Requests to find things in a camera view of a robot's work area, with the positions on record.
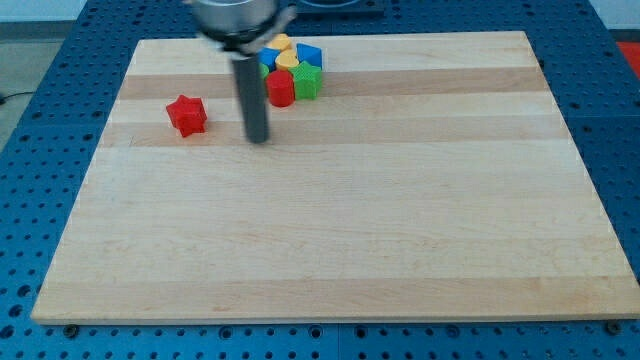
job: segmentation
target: blue pegboard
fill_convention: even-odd
[[[586,0],[386,0],[294,35],[525,30],[640,275],[638,81]],[[0,155],[0,359],[640,358],[640,322],[61,327],[29,320],[138,40],[193,37],[175,0],[89,0]]]

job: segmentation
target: wood grain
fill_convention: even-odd
[[[140,42],[36,321],[640,316],[523,33],[294,41],[323,48],[325,88],[271,107],[263,146],[244,140],[226,58],[201,40]],[[181,92],[205,98],[207,133],[170,127]]]

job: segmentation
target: green hexagonal block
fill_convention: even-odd
[[[322,69],[303,61],[300,65],[289,69],[293,74],[296,100],[316,99],[322,88]]]

